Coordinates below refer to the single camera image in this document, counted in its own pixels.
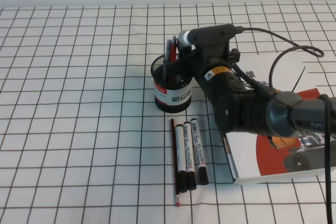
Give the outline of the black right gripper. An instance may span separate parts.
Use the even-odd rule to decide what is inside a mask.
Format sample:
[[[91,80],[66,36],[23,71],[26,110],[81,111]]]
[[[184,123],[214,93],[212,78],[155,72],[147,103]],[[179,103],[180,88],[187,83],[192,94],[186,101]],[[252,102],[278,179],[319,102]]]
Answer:
[[[195,49],[168,64],[169,75],[179,74],[194,78],[205,95],[240,94],[240,81],[232,72],[239,62],[238,49],[229,50],[227,42],[217,45],[197,46]]]

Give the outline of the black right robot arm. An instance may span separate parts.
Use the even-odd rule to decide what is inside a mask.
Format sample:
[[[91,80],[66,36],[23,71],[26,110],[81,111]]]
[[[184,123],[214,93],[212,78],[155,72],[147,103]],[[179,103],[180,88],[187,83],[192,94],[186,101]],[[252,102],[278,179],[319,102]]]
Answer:
[[[291,91],[277,91],[250,78],[236,64],[237,49],[225,45],[198,46],[166,65],[167,74],[194,78],[214,109],[224,134],[249,132],[292,137],[300,131],[335,134],[335,98],[325,94],[304,100]]]

